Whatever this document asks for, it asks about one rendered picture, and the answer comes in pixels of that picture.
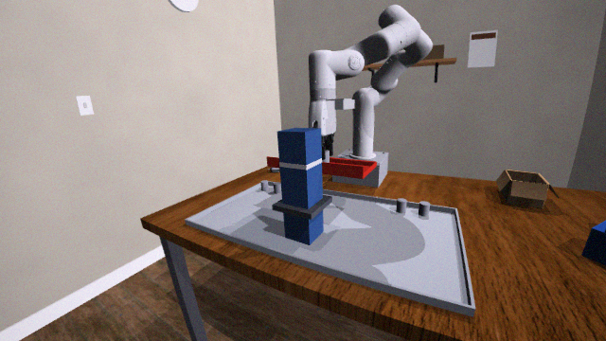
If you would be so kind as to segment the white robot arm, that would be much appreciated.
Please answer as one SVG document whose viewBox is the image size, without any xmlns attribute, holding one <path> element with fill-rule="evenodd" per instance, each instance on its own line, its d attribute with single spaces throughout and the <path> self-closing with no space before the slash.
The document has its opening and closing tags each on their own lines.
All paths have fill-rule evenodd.
<svg viewBox="0 0 606 341">
<path fill-rule="evenodd" d="M 334 110 L 353 109 L 353 147 L 349 154 L 353 159 L 376 157 L 374 107 L 396 87 L 398 77 L 423 60 L 433 47 L 418 21 L 399 5 L 382 12 L 379 26 L 381 30 L 345 50 L 316 50 L 309 55 L 310 100 L 334 100 Z M 364 66 L 386 58 L 367 88 L 357 90 L 352 99 L 336 99 L 335 81 L 355 77 Z"/>
</svg>

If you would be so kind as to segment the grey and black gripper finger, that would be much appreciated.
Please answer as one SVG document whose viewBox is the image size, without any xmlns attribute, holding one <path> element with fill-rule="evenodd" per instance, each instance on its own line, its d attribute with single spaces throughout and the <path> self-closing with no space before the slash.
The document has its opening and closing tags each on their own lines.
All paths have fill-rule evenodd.
<svg viewBox="0 0 606 341">
<path fill-rule="evenodd" d="M 325 142 L 324 143 L 325 149 L 328 150 L 328 151 L 330 151 L 330 156 L 333 156 L 333 137 L 334 137 L 334 134 L 335 134 L 335 132 L 333 133 L 333 135 L 331 134 L 331 135 L 325 136 L 325 141 L 324 141 Z"/>
<path fill-rule="evenodd" d="M 318 128 L 318 122 L 317 121 L 314 122 L 313 128 Z M 324 147 L 325 137 L 321 136 L 321 140 L 322 140 L 322 160 L 325 160 L 326 159 L 326 152 L 325 152 L 325 147 Z"/>
</svg>

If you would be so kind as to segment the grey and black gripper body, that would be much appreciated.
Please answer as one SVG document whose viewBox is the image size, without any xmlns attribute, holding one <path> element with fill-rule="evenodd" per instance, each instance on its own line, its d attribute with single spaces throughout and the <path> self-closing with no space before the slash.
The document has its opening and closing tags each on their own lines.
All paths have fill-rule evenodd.
<svg viewBox="0 0 606 341">
<path fill-rule="evenodd" d="M 331 135 L 336 131 L 334 100 L 310 100 L 309 128 L 313 128 L 315 121 L 318 122 L 318 128 L 321 128 L 321 136 Z"/>
</svg>

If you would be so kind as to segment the blue open bin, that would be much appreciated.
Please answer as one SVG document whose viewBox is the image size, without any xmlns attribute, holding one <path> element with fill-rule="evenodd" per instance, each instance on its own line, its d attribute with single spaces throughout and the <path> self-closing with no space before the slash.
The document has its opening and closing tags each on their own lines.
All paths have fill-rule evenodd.
<svg viewBox="0 0 606 341">
<path fill-rule="evenodd" d="M 600 230 L 600 231 L 599 231 Z M 591 229 L 582 256 L 606 265 L 606 221 Z"/>
</svg>

